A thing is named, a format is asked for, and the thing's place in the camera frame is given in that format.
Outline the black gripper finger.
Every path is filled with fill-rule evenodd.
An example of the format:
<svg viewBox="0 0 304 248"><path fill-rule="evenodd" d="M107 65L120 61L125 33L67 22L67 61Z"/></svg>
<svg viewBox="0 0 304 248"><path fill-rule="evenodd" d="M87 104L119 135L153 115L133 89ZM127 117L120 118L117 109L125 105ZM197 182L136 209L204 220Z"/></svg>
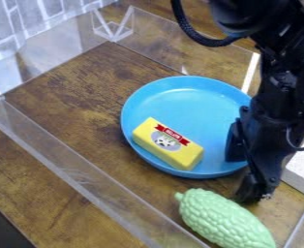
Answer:
<svg viewBox="0 0 304 248"><path fill-rule="evenodd" d="M273 195L275 187L264 183L256 175L249 172L239 186L236 192L236 202L257 203Z"/></svg>
<svg viewBox="0 0 304 248"><path fill-rule="evenodd" d="M240 162L245 160L244 154L244 139L240 130L240 121L237 120L232 125L228 132L227 147L225 147L225 160L228 162Z"/></svg>

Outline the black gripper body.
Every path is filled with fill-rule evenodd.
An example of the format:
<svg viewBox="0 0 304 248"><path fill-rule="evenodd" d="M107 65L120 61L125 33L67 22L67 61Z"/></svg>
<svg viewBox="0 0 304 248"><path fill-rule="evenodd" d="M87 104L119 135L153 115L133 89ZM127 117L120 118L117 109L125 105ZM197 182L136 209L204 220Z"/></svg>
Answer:
<svg viewBox="0 0 304 248"><path fill-rule="evenodd" d="M240 130L249 172L268 185L280 185L283 160L304 151L304 112L291 110L288 115L272 115L273 108L257 98L240 109Z"/></svg>

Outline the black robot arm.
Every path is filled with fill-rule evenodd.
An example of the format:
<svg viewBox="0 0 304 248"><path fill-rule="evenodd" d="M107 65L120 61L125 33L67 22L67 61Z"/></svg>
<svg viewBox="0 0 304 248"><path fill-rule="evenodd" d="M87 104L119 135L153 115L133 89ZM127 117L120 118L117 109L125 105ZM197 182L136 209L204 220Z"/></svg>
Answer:
<svg viewBox="0 0 304 248"><path fill-rule="evenodd" d="M228 133L225 159L245 161L236 200L273 195L283 160L304 150L304 6L300 0L211 0L229 36L251 38L261 51L261 83Z"/></svg>

